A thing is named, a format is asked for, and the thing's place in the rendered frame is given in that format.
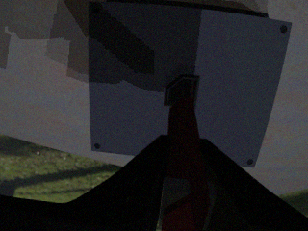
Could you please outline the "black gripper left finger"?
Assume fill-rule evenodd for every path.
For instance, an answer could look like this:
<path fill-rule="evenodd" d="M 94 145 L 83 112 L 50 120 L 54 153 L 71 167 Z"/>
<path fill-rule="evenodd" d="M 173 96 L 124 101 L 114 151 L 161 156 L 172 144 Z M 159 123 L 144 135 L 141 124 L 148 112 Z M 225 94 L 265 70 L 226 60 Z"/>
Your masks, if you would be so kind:
<path fill-rule="evenodd" d="M 126 166 L 73 201 L 0 195 L 0 231 L 157 231 L 170 135 L 159 135 Z"/>

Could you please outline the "dark red peg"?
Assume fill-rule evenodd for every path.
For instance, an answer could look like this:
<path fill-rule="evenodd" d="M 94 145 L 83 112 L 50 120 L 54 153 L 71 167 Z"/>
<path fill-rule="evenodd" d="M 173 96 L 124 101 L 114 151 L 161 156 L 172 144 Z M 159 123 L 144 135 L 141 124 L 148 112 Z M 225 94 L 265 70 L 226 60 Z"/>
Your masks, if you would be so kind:
<path fill-rule="evenodd" d="M 169 108 L 170 155 L 163 184 L 161 231 L 207 230 L 216 190 L 207 181 L 193 101 L 184 99 Z"/>

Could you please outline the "dark grey flat panel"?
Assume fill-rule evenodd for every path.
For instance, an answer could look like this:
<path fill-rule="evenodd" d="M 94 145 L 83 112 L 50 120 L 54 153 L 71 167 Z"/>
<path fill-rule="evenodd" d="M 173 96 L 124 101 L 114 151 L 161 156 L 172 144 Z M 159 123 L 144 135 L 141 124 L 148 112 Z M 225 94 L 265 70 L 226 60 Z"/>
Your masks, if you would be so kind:
<path fill-rule="evenodd" d="M 186 97 L 199 137 L 254 167 L 292 24 L 212 4 L 89 1 L 91 151 L 138 155 Z"/>

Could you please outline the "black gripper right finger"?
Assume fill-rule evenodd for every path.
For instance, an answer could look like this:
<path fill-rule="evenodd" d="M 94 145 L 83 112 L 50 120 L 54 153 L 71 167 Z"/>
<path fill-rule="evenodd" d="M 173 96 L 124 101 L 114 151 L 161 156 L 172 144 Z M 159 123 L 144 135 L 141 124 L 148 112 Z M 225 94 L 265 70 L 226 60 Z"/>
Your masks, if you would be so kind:
<path fill-rule="evenodd" d="M 308 217 L 262 186 L 211 143 L 200 139 L 207 181 L 216 190 L 207 230 L 308 231 Z"/>

